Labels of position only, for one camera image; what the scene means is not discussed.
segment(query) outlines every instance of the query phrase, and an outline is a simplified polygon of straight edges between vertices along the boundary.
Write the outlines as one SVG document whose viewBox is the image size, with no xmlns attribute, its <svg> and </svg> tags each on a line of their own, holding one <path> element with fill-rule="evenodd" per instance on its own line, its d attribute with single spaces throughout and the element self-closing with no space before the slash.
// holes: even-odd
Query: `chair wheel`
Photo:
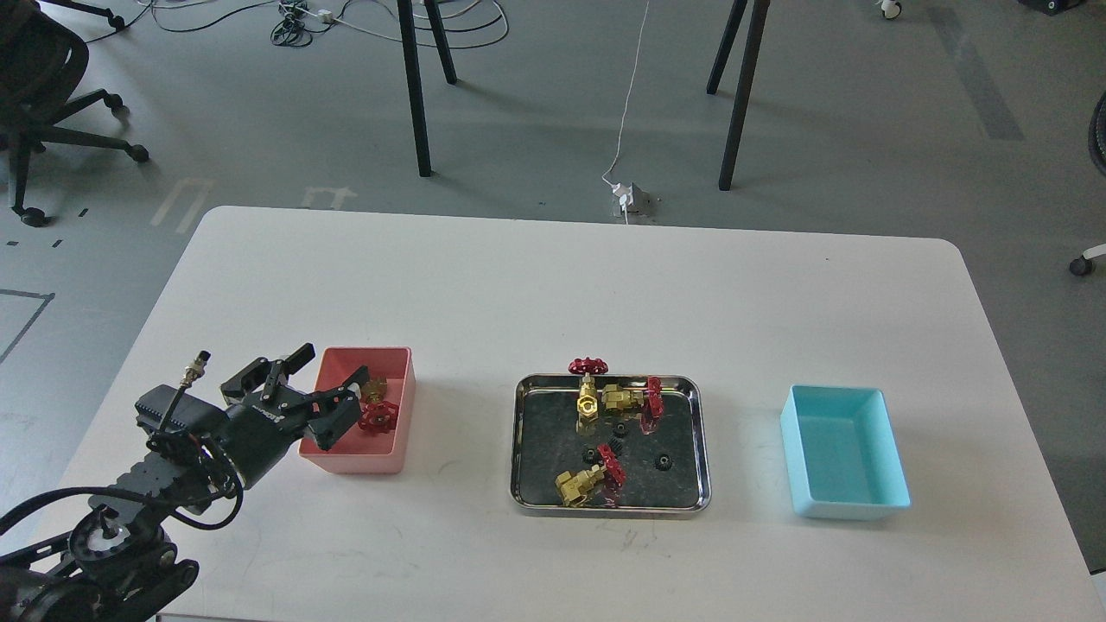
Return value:
<svg viewBox="0 0 1106 622">
<path fill-rule="evenodd" d="M 127 155 L 131 156 L 131 159 L 139 164 L 149 159 L 149 152 L 142 145 L 131 145 L 131 148 L 127 149 Z"/>
<path fill-rule="evenodd" d="M 50 224 L 52 218 L 48 218 L 45 212 L 36 207 L 29 207 L 23 210 L 23 214 L 19 217 L 23 221 L 23 225 L 28 227 L 45 227 Z"/>
<path fill-rule="evenodd" d="M 1086 277 L 1095 271 L 1095 262 L 1081 255 L 1067 265 L 1067 270 L 1076 277 Z"/>
<path fill-rule="evenodd" d="M 885 20 L 893 20 L 902 14 L 902 4 L 898 0 L 894 0 L 893 2 L 884 0 L 879 9 L 884 12 Z"/>
</svg>

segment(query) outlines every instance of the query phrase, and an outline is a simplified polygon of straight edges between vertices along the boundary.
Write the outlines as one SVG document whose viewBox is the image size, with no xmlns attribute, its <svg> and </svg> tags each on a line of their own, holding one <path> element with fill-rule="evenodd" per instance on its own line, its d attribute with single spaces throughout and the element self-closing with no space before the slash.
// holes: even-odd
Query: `pink bin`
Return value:
<svg viewBox="0 0 1106 622">
<path fill-rule="evenodd" d="M 415 400 L 415 370 L 409 348 L 327 348 L 319 367 L 315 391 L 336 386 L 358 366 L 368 367 L 369 377 L 384 376 L 388 392 L 384 398 L 399 406 L 396 429 L 371 434 L 356 425 L 330 452 L 310 438 L 300 442 L 300 455 L 331 473 L 399 473 L 407 457 L 407 434 Z"/>
</svg>

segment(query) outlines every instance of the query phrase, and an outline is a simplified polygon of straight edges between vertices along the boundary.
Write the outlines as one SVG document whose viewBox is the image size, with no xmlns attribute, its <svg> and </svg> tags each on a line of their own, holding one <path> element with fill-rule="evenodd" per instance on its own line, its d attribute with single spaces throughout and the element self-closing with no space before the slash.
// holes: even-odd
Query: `white cable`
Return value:
<svg viewBox="0 0 1106 622">
<path fill-rule="evenodd" d="M 607 175 L 615 169 L 615 165 L 618 164 L 618 156 L 622 155 L 622 132 L 626 127 L 626 111 L 629 110 L 629 94 L 634 92 L 634 77 L 637 76 L 637 60 L 641 55 L 641 35 L 645 34 L 645 19 L 649 17 L 649 0 L 645 0 L 645 14 L 641 15 L 641 29 L 637 31 L 637 52 L 634 52 L 634 72 L 629 74 L 629 89 L 626 90 L 626 105 L 623 106 L 623 120 L 622 124 L 618 125 L 618 146 L 615 148 L 615 159 L 611 160 L 611 167 L 601 177 L 604 182 L 611 186 L 612 189 L 615 188 L 615 184 L 607 179 Z"/>
<path fill-rule="evenodd" d="M 441 15 L 441 19 L 444 19 L 444 20 L 451 20 L 453 18 L 459 18 L 459 17 L 463 15 L 465 13 L 471 11 L 479 3 L 480 3 L 480 0 L 474 0 L 471 4 L 469 4 L 468 7 L 465 7 L 460 11 L 457 11 L 456 13 L 451 13 L 449 15 Z M 416 13 L 415 11 L 411 11 L 411 14 L 414 14 L 416 18 L 418 18 L 420 20 L 429 20 L 430 19 L 429 17 L 427 17 L 427 15 L 420 15 L 420 14 Z"/>
<path fill-rule="evenodd" d="M 491 0 L 491 3 L 494 4 L 495 8 L 499 10 L 500 19 L 503 20 L 503 34 L 499 35 L 498 39 L 494 39 L 494 40 L 489 41 L 487 43 L 477 43 L 474 45 L 457 45 L 457 46 L 450 45 L 449 46 L 450 50 L 474 50 L 477 48 L 486 48 L 488 45 L 491 45 L 492 43 L 499 43 L 500 41 L 507 39 L 508 33 L 511 32 L 511 24 L 507 20 L 507 13 L 503 11 L 503 7 L 500 6 L 500 3 L 499 3 L 498 0 Z M 304 14 L 311 15 L 311 17 L 315 18 L 319 21 L 323 21 L 323 19 L 320 18 L 319 14 L 312 13 L 311 11 L 309 11 L 306 9 L 300 9 L 300 8 L 298 8 L 296 10 L 302 11 Z M 373 32 L 372 30 L 368 30 L 368 29 L 365 29 L 365 28 L 361 28 L 359 25 L 354 25 L 354 24 L 352 24 L 352 23 L 349 23 L 349 22 L 347 22 L 345 20 L 338 19 L 337 15 L 334 15 L 331 19 L 334 22 L 337 22 L 337 23 L 340 23 L 342 25 L 345 25 L 347 28 L 352 28 L 352 29 L 356 30 L 357 32 L 364 32 L 365 34 L 372 34 L 373 37 L 379 37 L 380 39 L 386 39 L 388 41 L 396 41 L 398 43 L 403 43 L 403 41 L 404 41 L 403 39 L 396 39 L 395 37 L 389 37 L 387 34 L 380 34 L 379 32 Z M 430 43 L 417 43 L 417 45 L 420 46 L 420 48 L 434 48 L 435 46 L 435 45 L 432 45 Z"/>
<path fill-rule="evenodd" d="M 208 2 L 215 2 L 215 0 L 196 0 L 195 2 L 185 2 L 184 4 L 164 4 L 158 2 L 157 0 L 149 0 L 149 2 L 135 0 L 135 4 L 138 4 L 139 7 L 148 7 L 158 10 L 187 9 L 188 7 L 197 7 L 199 4 L 207 4 Z"/>
</svg>

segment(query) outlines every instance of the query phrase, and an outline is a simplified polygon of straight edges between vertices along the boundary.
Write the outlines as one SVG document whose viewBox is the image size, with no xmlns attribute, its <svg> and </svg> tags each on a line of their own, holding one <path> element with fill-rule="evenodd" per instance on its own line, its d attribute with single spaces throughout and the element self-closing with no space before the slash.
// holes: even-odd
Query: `metal tray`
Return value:
<svg viewBox="0 0 1106 622">
<path fill-rule="evenodd" d="M 595 376 L 596 385 L 617 383 L 643 388 L 644 375 Z M 514 449 L 511 459 L 511 495 L 528 512 L 555 516 L 634 517 L 650 515 L 689 516 L 710 502 L 710 474 L 703 442 L 699 387 L 682 376 L 658 376 L 665 414 L 657 429 L 641 433 L 638 421 L 626 421 L 628 434 L 618 457 L 626 484 L 614 491 L 601 485 L 581 507 L 564 507 L 556 476 L 587 468 L 585 447 L 608 442 L 612 423 L 604 417 L 594 436 L 576 434 L 576 397 L 580 376 L 535 374 L 526 376 L 514 394 Z M 660 454 L 672 467 L 658 470 Z"/>
</svg>

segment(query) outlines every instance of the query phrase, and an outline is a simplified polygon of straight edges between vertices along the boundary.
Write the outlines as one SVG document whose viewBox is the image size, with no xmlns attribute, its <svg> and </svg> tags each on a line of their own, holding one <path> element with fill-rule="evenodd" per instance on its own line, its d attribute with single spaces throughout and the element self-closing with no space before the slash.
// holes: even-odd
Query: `black table leg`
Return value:
<svg viewBox="0 0 1106 622">
<path fill-rule="evenodd" d="M 733 182 L 733 167 L 738 162 L 738 146 L 741 144 L 741 131 L 744 128 L 745 112 L 749 110 L 749 95 L 753 89 L 757 56 L 760 55 L 761 37 L 764 34 L 764 21 L 771 3 L 772 0 L 753 0 L 745 55 L 741 60 L 741 77 L 738 79 L 738 92 L 733 96 L 733 115 L 730 116 L 730 132 L 726 136 L 726 152 L 722 154 L 722 172 L 718 176 L 719 190 L 729 190 Z"/>
<path fill-rule="evenodd" d="M 415 39 L 415 14 L 411 0 L 396 0 L 399 10 L 399 34 L 404 43 L 404 65 L 407 69 L 407 97 L 411 104 L 411 125 L 415 129 L 415 154 L 418 156 L 419 177 L 429 177 L 430 146 L 426 135 L 426 111 L 422 107 L 422 79 L 418 73 L 418 43 Z"/>
<path fill-rule="evenodd" d="M 457 71 L 453 70 L 453 56 L 449 53 L 449 42 L 446 41 L 446 27 L 441 23 L 441 10 L 438 0 L 426 0 L 426 17 L 430 18 L 430 30 L 434 31 L 434 43 L 438 46 L 441 69 L 446 72 L 446 82 L 457 84 Z"/>
<path fill-rule="evenodd" d="M 738 28 L 741 25 L 741 15 L 745 13 L 748 4 L 749 0 L 733 0 L 730 19 L 726 20 L 726 30 L 722 31 L 722 42 L 718 44 L 718 54 L 714 55 L 714 66 L 710 70 L 710 80 L 707 81 L 708 95 L 718 93 L 718 83 L 722 81 L 726 61 L 730 59 L 730 50 L 733 49 L 733 40 L 738 37 Z"/>
</svg>

